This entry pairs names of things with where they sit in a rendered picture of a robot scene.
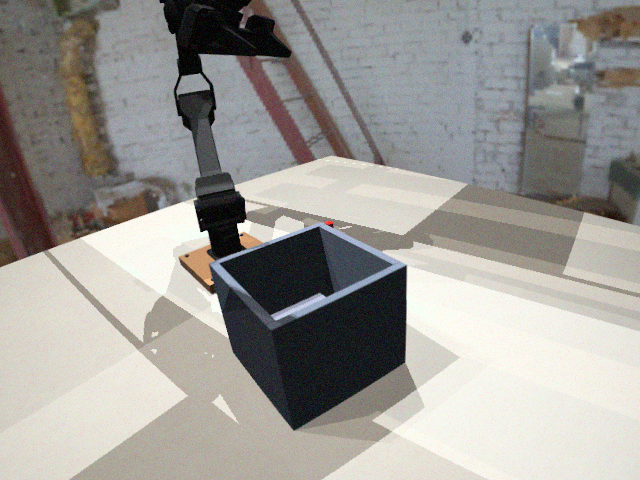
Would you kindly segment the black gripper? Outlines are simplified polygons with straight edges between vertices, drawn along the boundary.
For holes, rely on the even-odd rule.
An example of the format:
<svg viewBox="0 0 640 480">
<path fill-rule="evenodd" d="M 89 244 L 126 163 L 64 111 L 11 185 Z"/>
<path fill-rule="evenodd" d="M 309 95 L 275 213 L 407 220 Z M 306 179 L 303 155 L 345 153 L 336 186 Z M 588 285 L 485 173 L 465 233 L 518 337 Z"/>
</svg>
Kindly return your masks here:
<svg viewBox="0 0 640 480">
<path fill-rule="evenodd" d="M 273 33 L 274 20 L 261 15 L 248 17 L 239 28 L 239 13 L 214 8 L 193 0 L 185 9 L 178 33 L 180 49 L 189 53 L 289 58 L 291 51 Z"/>
</svg>

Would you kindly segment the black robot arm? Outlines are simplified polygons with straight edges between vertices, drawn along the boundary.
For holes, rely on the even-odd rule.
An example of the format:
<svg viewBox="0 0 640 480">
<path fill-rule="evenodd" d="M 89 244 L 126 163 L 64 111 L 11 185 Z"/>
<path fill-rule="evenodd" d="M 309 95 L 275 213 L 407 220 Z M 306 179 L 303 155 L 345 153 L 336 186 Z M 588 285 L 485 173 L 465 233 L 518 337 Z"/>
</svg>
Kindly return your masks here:
<svg viewBox="0 0 640 480">
<path fill-rule="evenodd" d="M 179 77 L 174 88 L 174 97 L 178 116 L 182 116 L 183 126 L 192 131 L 200 177 L 195 180 L 197 200 L 193 200 L 200 232 L 207 231 L 211 249 L 210 257 L 217 261 L 229 255 L 246 250 L 241 245 L 238 223 L 245 223 L 245 199 L 235 185 L 231 174 L 223 173 L 217 156 L 211 125 L 215 121 L 216 100 L 214 87 L 202 71 L 198 53 L 189 53 L 180 49 L 178 33 L 183 14 L 193 0 L 159 0 L 164 3 L 165 20 L 170 33 L 175 33 L 178 56 Z M 203 0 L 203 4 L 224 12 L 224 9 L 238 12 L 251 0 Z M 182 76 L 201 74 L 208 82 L 210 90 L 189 92 L 177 97 L 177 86 Z M 177 100 L 178 99 L 178 100 Z M 202 221 L 201 221 L 202 220 Z"/>
</svg>

